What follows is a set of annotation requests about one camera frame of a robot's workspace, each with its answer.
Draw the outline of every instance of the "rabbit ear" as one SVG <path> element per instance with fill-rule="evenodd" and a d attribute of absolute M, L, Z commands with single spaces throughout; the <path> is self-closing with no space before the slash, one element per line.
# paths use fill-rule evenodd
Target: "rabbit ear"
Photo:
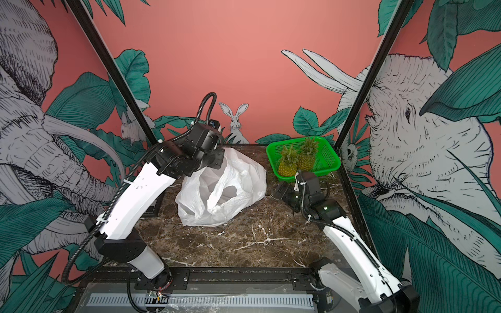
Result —
<path fill-rule="evenodd" d="M 218 103 L 221 106 L 221 110 L 223 111 L 223 113 L 225 113 L 229 117 L 233 117 L 233 111 L 229 108 L 229 106 L 227 106 L 223 102 L 218 102 Z"/>
<path fill-rule="evenodd" d="M 125 113 L 122 113 L 122 124 L 127 124 L 127 116 L 125 115 Z"/>
<path fill-rule="evenodd" d="M 245 112 L 248 107 L 249 107 L 249 105 L 247 103 L 244 103 L 241 106 L 239 106 L 238 110 L 236 111 L 236 115 L 235 116 L 239 116 L 240 114 L 242 114 L 243 112 Z"/>

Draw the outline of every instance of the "pineapple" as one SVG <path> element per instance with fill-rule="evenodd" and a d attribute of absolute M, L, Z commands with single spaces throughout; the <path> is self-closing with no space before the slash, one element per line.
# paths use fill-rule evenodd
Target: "pineapple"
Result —
<path fill-rule="evenodd" d="M 302 146 L 299 155 L 298 168 L 302 171 L 311 171 L 315 164 L 315 157 L 318 152 L 318 141 L 314 137 L 308 137 Z"/>
<path fill-rule="evenodd" d="M 281 152 L 282 158 L 280 159 L 279 165 L 279 175 L 284 177 L 294 176 L 297 171 L 298 163 L 298 152 L 292 145 L 289 148 L 284 146 L 284 150 Z"/>

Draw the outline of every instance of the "pink wall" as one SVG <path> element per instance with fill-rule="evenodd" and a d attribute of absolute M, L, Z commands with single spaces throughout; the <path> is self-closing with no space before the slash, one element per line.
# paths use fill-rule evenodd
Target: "pink wall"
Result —
<path fill-rule="evenodd" d="M 250 142 L 271 133 L 298 136 L 292 120 L 300 106 L 321 122 L 336 112 L 341 96 L 311 82 L 281 50 L 303 57 L 302 49 L 317 52 L 356 76 L 381 40 L 378 2 L 149 3 L 122 1 L 126 26 L 93 4 L 94 23 L 113 57 L 126 49 L 146 54 L 152 92 L 145 114 L 193 116 L 202 97 L 215 91 L 233 112 L 249 103 L 240 122 Z M 213 118 L 229 128 L 217 105 Z"/>

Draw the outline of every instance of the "cable tie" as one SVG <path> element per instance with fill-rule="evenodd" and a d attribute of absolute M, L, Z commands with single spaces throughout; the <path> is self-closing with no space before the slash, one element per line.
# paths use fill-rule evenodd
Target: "cable tie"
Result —
<path fill-rule="evenodd" d="M 105 223 L 105 224 L 106 224 L 106 223 L 108 222 L 108 219 L 104 219 L 104 218 L 103 218 L 103 215 L 104 215 L 104 213 L 99 214 L 99 216 L 96 218 L 96 221 L 97 221 L 98 223 L 99 223 L 99 222 L 103 222 L 103 223 Z"/>

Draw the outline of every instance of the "white plastic bag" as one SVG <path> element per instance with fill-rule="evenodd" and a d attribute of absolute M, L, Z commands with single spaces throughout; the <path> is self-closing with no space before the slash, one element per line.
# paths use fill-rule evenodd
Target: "white plastic bag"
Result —
<path fill-rule="evenodd" d="M 184 226 L 218 226 L 266 193 L 266 170 L 233 148 L 224 148 L 219 170 L 205 167 L 185 177 L 176 196 Z"/>

